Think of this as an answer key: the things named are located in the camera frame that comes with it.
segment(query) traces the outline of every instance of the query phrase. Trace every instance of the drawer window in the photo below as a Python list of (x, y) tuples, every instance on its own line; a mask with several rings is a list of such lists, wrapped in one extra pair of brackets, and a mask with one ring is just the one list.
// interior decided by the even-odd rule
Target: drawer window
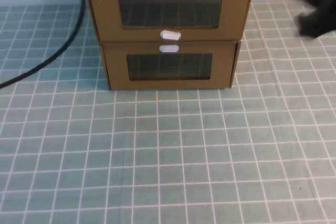
[(212, 54), (127, 55), (129, 78), (140, 80), (209, 80)]
[(124, 28), (217, 28), (222, 0), (118, 0)]

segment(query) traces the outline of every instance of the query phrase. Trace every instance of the cardboard drawer box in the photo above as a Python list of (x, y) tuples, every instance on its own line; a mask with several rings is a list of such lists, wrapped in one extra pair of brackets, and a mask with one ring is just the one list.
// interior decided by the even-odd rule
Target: cardboard drawer box
[(89, 0), (101, 42), (240, 40), (250, 0)]
[(232, 85), (240, 42), (101, 44), (111, 89), (211, 89)]

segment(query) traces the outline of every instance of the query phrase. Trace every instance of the black cable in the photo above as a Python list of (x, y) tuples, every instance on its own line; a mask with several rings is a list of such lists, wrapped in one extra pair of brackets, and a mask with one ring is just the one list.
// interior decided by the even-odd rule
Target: black cable
[(67, 50), (67, 48), (71, 45), (71, 43), (74, 41), (74, 39), (78, 35), (80, 27), (83, 24), (84, 15), (85, 15), (85, 9), (86, 9), (86, 1), (85, 0), (81, 0), (80, 12), (79, 12), (79, 16), (78, 16), (75, 28), (73, 29), (73, 31), (72, 31), (71, 35), (69, 36), (68, 40), (64, 43), (64, 45), (60, 49), (57, 50), (56, 53), (54, 53), (51, 57), (49, 57), (48, 59), (46, 59), (44, 62), (40, 63), (39, 65), (37, 65), (33, 69), (30, 69), (28, 72), (20, 74), (19, 76), (15, 77), (15, 78), (13, 78), (11, 80), (8, 80), (8, 81), (5, 81), (5, 82), (1, 83), (0, 84), (0, 89), (3, 89), (3, 88), (5, 88), (5, 87), (7, 87), (9, 85), (12, 85), (15, 82), (22, 81), (23, 79), (26, 79), (27, 77), (35, 74), (36, 72), (38, 72), (42, 68), (44, 68), (47, 65), (49, 65), (50, 63), (52, 63), (59, 56), (61, 56), (63, 54), (63, 52), (65, 50)]

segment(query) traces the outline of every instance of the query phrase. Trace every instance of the cardboard drawer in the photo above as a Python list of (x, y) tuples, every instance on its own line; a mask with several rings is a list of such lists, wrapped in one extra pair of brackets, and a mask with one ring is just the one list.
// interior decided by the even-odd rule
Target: cardboard drawer
[(250, 0), (90, 0), (101, 42), (240, 40)]
[(232, 85), (239, 42), (101, 45), (111, 89), (212, 89)]

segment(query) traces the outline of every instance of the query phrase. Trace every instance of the drawer handle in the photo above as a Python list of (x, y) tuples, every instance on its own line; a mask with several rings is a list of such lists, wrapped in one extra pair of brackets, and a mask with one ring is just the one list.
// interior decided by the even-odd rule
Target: drawer handle
[(161, 45), (160, 52), (177, 52), (179, 50), (178, 45)]
[(160, 32), (160, 36), (163, 39), (168, 39), (168, 40), (179, 40), (181, 37), (181, 33), (178, 31), (167, 31), (163, 30)]

